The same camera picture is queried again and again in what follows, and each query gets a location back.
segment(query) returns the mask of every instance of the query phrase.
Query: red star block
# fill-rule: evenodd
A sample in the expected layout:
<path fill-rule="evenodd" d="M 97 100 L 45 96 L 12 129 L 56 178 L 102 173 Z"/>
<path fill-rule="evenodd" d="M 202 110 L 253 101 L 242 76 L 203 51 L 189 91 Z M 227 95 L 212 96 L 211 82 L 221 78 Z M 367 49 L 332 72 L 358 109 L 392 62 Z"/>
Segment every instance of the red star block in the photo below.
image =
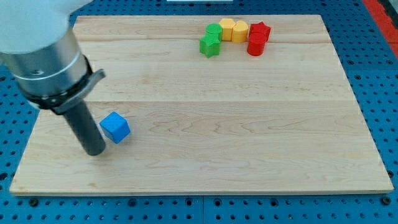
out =
<path fill-rule="evenodd" d="M 257 24 L 250 24 L 249 36 L 255 32 L 264 34 L 266 36 L 266 42 L 267 42 L 269 34 L 271 33 L 271 27 L 265 25 L 264 22 L 259 22 Z"/>

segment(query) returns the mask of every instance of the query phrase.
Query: green block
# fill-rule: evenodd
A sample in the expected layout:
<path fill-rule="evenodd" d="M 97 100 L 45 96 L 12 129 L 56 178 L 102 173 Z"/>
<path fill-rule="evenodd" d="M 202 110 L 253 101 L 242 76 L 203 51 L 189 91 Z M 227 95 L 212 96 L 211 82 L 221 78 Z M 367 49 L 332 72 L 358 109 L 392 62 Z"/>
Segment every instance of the green block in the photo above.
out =
<path fill-rule="evenodd" d="M 219 24 L 209 24 L 206 27 L 206 34 L 216 34 L 218 35 L 218 40 L 222 40 L 223 38 L 223 28 Z"/>
<path fill-rule="evenodd" d="M 210 58 L 213 55 L 220 54 L 221 42 L 218 40 L 218 36 L 215 34 L 206 34 L 200 39 L 199 51 L 205 54 L 206 57 Z"/>

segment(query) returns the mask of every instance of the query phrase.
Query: wooden board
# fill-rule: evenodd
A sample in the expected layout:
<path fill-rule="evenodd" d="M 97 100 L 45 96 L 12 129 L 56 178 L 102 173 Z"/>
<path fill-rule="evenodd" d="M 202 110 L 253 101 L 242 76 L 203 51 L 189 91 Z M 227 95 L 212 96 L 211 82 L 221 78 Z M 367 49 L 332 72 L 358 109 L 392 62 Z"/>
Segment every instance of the wooden board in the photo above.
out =
<path fill-rule="evenodd" d="M 14 195 L 379 194 L 393 190 L 320 16 L 239 16 L 273 30 L 265 54 L 223 42 L 198 53 L 220 16 L 79 17 L 74 31 L 107 77 L 87 97 L 133 134 L 87 156 L 41 111 Z"/>

